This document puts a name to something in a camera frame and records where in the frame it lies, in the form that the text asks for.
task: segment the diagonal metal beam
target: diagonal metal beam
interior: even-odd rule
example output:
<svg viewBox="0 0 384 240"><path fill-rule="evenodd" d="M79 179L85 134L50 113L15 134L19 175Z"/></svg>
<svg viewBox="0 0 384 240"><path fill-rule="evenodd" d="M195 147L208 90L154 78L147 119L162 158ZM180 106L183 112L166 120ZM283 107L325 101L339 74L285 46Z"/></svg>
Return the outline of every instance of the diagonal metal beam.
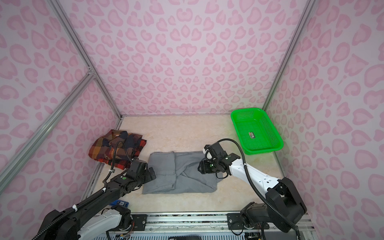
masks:
<svg viewBox="0 0 384 240"><path fill-rule="evenodd" d="M268 106L272 101L273 95L275 94L277 86L279 85L279 83L281 81L281 78L284 74L284 71L287 68L288 63L289 63L292 55L294 54L297 45L299 44L300 38L303 35L304 30L305 30L309 20L311 19L312 14L314 13L314 11L316 9L317 2L318 2L318 0L308 0L305 7L304 7L303 13L302 13L302 15L299 19L299 22L297 24L297 27L293 33L292 40L290 41L290 43L288 45L287 51L285 52L283 60L279 66L279 69L277 70L277 74L275 76L275 79L273 80L272 87L268 92L267 98L266 98L265 103L263 105L264 111L267 111Z"/></svg>
<svg viewBox="0 0 384 240"><path fill-rule="evenodd" d="M108 92L107 88L105 87L102 78L97 72L97 69L95 68L94 64L91 61L91 58L87 54L84 46L82 45L79 36L75 32L75 30L72 27L72 24L66 14L66 12L63 9L63 6L60 4L59 0L46 0L48 4L51 6L53 12L56 14L58 20L60 21L61 25L63 26L64 30L68 34L69 38L71 39L74 47L77 49L81 59L84 61L86 66L88 66L88 69L95 72L96 74L96 82L98 86L101 89L101 92L103 93L104 97L107 99L107 102L115 112L115 114L118 116L118 118L121 118L122 114L117 107L115 101L113 100L112 96Z"/></svg>
<svg viewBox="0 0 384 240"><path fill-rule="evenodd" d="M95 79L92 71L88 72L80 83L71 91L71 93L61 102L55 111L41 124L36 130L32 138L25 144L23 149L17 153L7 167L0 173L0 194L8 186L9 183L16 177L19 171L28 162L29 158L41 146L46 137L56 127L60 120L64 117L73 103L87 88L88 84Z"/></svg>

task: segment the beige marble tabletop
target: beige marble tabletop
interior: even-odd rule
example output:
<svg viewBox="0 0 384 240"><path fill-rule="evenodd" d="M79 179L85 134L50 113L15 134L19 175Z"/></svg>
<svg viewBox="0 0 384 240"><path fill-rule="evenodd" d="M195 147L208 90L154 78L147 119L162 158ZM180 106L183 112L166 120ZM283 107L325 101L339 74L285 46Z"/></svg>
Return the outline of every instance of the beige marble tabletop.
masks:
<svg viewBox="0 0 384 240"><path fill-rule="evenodd" d="M125 117L120 130L139 133L147 140L139 156L144 161L148 161L152 152L200 151L206 144L222 138L232 138L239 142L230 115ZM232 142L220 144L228 154L233 152L240 155ZM282 177L272 153L245 155L245 158L248 164L264 173ZM108 169L108 165L103 167L94 192L102 188L102 180L107 176ZM116 169L114 175L121 172ZM249 202L261 203L252 188L234 176L219 182L213 193L143 195L139 189L121 200L129 202L132 212L239 211Z"/></svg>

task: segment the plaid shirt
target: plaid shirt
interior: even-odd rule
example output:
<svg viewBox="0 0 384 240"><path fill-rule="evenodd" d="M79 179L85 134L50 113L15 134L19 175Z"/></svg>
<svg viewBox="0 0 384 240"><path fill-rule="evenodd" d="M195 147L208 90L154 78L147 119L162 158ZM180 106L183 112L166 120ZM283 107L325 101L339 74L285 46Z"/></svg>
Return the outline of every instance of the plaid shirt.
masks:
<svg viewBox="0 0 384 240"><path fill-rule="evenodd" d="M142 135L127 133L127 131L110 130L106 135L97 139L89 150L89 156L99 162L112 164L113 152L116 144L123 141L127 148L128 156L132 159L138 157L147 140L141 138ZM116 150L115 166L120 169L129 168L131 162L128 160L123 143L119 143Z"/></svg>

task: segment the gray cloth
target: gray cloth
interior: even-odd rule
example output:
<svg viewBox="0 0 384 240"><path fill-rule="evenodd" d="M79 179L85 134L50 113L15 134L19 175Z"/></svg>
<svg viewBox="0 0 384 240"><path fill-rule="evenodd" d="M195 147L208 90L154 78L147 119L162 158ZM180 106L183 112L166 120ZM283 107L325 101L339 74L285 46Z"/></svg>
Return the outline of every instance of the gray cloth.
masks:
<svg viewBox="0 0 384 240"><path fill-rule="evenodd" d="M143 186L143 194L178 194L214 192L221 179L215 174L201 174L197 167L204 158L200 152L154 152L148 167L153 167L156 179Z"/></svg>

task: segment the white cable tie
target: white cable tie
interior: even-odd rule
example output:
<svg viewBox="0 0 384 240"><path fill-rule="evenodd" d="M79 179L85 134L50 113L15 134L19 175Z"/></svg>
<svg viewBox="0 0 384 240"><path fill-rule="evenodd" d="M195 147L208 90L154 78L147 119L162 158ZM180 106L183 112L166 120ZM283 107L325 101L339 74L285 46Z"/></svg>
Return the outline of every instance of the white cable tie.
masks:
<svg viewBox="0 0 384 240"><path fill-rule="evenodd" d="M74 209L75 212L77 212L78 209L77 209L76 204L74 204L74 205L72 206L72 208Z"/></svg>

